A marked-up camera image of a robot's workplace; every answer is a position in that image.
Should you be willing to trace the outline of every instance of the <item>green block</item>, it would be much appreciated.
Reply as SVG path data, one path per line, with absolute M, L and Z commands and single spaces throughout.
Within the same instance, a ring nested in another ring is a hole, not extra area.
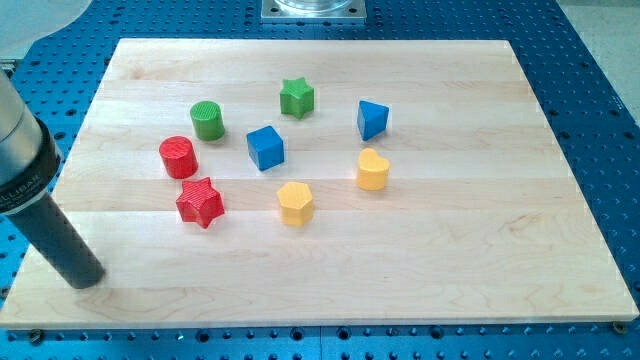
M 198 139 L 212 141 L 224 135 L 222 112 L 218 104 L 213 101 L 201 101 L 193 105 L 189 113 Z
M 280 91 L 280 112 L 302 119 L 304 114 L 313 111 L 314 92 L 304 78 L 283 80 Z

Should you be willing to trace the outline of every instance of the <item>yellow block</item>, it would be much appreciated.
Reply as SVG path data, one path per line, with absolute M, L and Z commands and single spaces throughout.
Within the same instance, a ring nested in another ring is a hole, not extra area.
M 367 148 L 358 158 L 358 187 L 363 190 L 380 190 L 387 185 L 391 163 L 378 153 Z
M 313 195 L 309 185 L 290 181 L 278 190 L 282 222 L 302 226 L 313 217 Z

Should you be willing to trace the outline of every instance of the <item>red cylinder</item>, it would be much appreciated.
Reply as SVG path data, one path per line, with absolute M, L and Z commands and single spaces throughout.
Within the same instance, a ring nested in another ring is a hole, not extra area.
M 174 179 L 185 179 L 196 173 L 198 161 L 191 141 L 184 136 L 172 136 L 160 144 L 160 156 L 167 174 Z

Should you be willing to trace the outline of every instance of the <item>blue cube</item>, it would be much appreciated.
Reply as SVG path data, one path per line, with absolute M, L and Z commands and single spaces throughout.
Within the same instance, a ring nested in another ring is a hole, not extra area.
M 361 100 L 358 106 L 358 130 L 363 141 L 380 134 L 387 128 L 389 108 Z
M 249 156 L 260 171 L 265 171 L 284 162 L 282 138 L 272 126 L 247 134 Z

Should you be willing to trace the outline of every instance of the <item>green cylinder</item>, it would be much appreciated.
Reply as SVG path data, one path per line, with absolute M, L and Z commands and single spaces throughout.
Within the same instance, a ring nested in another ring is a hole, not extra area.
M 218 104 L 213 101 L 200 101 L 191 107 L 190 114 L 198 139 L 213 141 L 224 135 L 222 112 Z

